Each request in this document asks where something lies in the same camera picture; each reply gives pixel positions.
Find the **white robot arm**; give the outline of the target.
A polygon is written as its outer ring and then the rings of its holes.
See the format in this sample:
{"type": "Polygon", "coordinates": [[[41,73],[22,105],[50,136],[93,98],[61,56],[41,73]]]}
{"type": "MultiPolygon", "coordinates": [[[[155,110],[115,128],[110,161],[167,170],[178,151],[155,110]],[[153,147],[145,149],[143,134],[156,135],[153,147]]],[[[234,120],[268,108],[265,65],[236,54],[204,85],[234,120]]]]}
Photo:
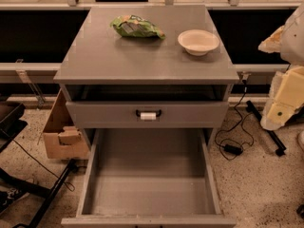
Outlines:
{"type": "Polygon", "coordinates": [[[258,49],[278,52],[290,64],[285,73],[275,74],[260,120],[264,129],[277,130],[304,105],[304,5],[262,41],[258,49]]]}

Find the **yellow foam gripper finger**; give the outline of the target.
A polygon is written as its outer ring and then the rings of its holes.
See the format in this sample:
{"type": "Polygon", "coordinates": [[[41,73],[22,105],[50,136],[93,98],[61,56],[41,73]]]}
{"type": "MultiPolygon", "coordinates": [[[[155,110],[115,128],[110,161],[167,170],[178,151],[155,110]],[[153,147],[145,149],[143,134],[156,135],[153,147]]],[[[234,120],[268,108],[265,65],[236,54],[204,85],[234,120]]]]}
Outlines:
{"type": "Polygon", "coordinates": [[[281,51],[281,35],[284,27],[281,26],[276,29],[268,38],[262,41],[258,49],[266,53],[275,53],[281,51]]]}
{"type": "Polygon", "coordinates": [[[266,130],[278,130],[303,105],[304,67],[292,66],[285,73],[278,71],[272,80],[260,124],[266,130]]]}

